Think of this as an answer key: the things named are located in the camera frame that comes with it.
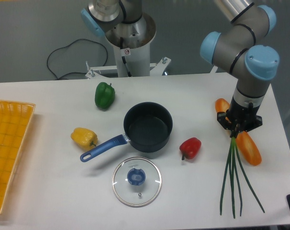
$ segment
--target yellow basket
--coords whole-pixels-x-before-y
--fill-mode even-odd
[[[35,104],[0,100],[0,214]]]

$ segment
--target table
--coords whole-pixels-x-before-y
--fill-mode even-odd
[[[114,104],[107,111],[94,104],[98,83],[112,83]],[[0,230],[125,229],[174,230],[290,224],[286,195],[290,194],[290,149],[270,87],[258,115],[263,126],[250,132],[261,155],[257,167],[243,165],[266,213],[263,214],[242,174],[243,213],[231,210],[227,180],[223,215],[219,198],[229,149],[228,133],[216,121],[214,102],[228,101],[236,80],[226,73],[138,78],[97,78],[0,83],[0,99],[36,104],[23,145]],[[126,112],[152,101],[173,117],[168,144],[155,153],[141,153],[131,145],[115,147],[87,163],[70,138],[76,127],[98,134],[99,143],[122,134]],[[196,158],[182,161],[179,145],[190,137],[202,141]],[[143,156],[161,171],[163,183],[148,206],[123,205],[112,191],[116,166],[132,156]]]

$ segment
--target black saucepan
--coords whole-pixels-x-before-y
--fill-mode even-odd
[[[124,118],[125,133],[118,135],[80,156],[82,162],[128,142],[141,152],[155,152],[168,142],[173,120],[166,108],[154,102],[144,102],[132,107]]]

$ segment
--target blue knob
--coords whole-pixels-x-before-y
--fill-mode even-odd
[[[201,57],[210,64],[213,62],[215,46],[220,35],[221,33],[211,32],[205,37],[201,44]]]
[[[256,78],[269,81],[276,76],[279,55],[269,46],[253,46],[245,55],[245,65]]]
[[[93,34],[95,34],[97,37],[102,37],[105,35],[105,32],[96,23],[96,21],[91,17],[91,15],[86,11],[86,9],[82,9],[80,13],[81,13],[81,18],[83,22]]]
[[[145,181],[145,172],[142,169],[131,169],[127,174],[128,182],[132,185],[141,185]]]
[[[268,15],[268,20],[269,20],[269,30],[268,32],[270,32],[276,25],[277,23],[277,18],[276,18],[276,14],[275,12],[273,11],[272,8],[266,6],[266,5],[261,5],[261,6],[258,6],[262,9],[265,10],[266,14]]]

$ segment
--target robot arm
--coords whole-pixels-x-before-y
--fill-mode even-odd
[[[201,56],[238,79],[230,108],[217,120],[231,130],[231,137],[262,125],[257,111],[276,75],[278,53],[268,46],[255,46],[276,23],[273,10],[255,6],[251,0],[214,0],[231,21],[226,34],[212,32],[201,45]]]
[[[141,0],[93,0],[81,16],[96,36],[106,36],[113,46],[119,77],[149,76],[156,24],[142,12]]]
[[[119,23],[134,23],[142,17],[141,0],[93,0],[81,11],[83,21],[96,35],[106,32]]]

